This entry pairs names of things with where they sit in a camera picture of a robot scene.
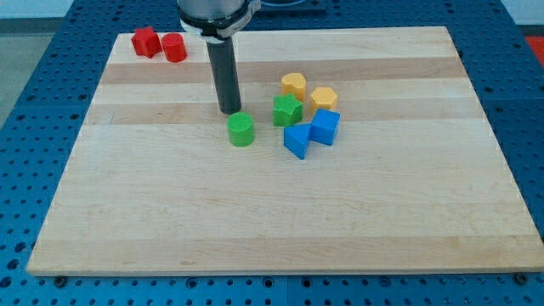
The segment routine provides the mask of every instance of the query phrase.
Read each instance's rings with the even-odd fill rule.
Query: blue block
[[[340,114],[330,110],[318,109],[312,120],[310,138],[323,145],[332,145],[337,136]]]
[[[306,156],[312,125],[309,123],[286,127],[283,130],[283,145],[300,159]]]

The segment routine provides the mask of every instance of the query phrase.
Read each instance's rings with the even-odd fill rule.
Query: blue pegboard
[[[544,82],[499,0],[328,0],[248,30],[447,26],[544,234]],[[175,1],[76,0],[0,132],[1,305],[544,304],[544,275],[34,278],[25,265],[119,32],[180,31]]]

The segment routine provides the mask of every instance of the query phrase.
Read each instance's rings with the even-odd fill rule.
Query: red block
[[[168,33],[162,37],[162,47],[167,60],[173,63],[178,63],[187,58],[187,50],[185,49],[184,38],[178,33]]]
[[[525,40],[533,49],[536,58],[544,66],[544,37],[526,37]]]
[[[133,41],[134,50],[137,55],[144,55],[152,58],[153,55],[162,51],[161,41],[151,26],[143,29],[136,29]]]

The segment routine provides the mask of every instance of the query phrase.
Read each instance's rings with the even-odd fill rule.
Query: wooden board
[[[533,271],[544,247],[444,27],[241,32],[255,142],[230,145],[206,48],[115,43],[28,270],[34,275]],[[272,127],[280,78],[331,86],[334,146]]]

